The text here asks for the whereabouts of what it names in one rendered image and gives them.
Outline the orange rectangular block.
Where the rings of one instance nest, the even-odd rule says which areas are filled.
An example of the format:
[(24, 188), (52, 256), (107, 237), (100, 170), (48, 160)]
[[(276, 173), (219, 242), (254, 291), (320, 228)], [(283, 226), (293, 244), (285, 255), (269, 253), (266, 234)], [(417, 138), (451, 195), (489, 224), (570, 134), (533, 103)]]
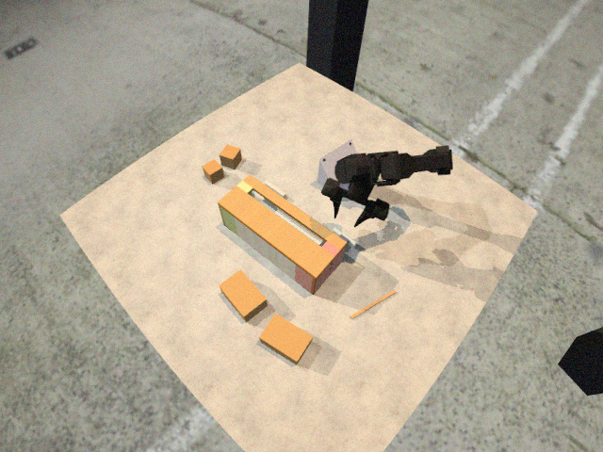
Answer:
[(242, 269), (219, 285), (219, 288), (246, 322), (268, 307), (265, 296)]
[(297, 365), (313, 341), (313, 337), (275, 314), (259, 336), (259, 340), (266, 347)]

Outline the orange cube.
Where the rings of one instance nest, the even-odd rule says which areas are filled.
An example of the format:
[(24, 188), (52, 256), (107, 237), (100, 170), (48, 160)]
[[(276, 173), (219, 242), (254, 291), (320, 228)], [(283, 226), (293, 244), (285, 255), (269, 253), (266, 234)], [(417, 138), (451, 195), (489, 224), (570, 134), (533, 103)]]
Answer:
[(215, 159), (205, 164), (203, 170), (204, 175), (212, 185), (224, 177), (223, 167)]
[(220, 162), (223, 166), (235, 170), (242, 160), (240, 149), (231, 145), (226, 145), (219, 154)]

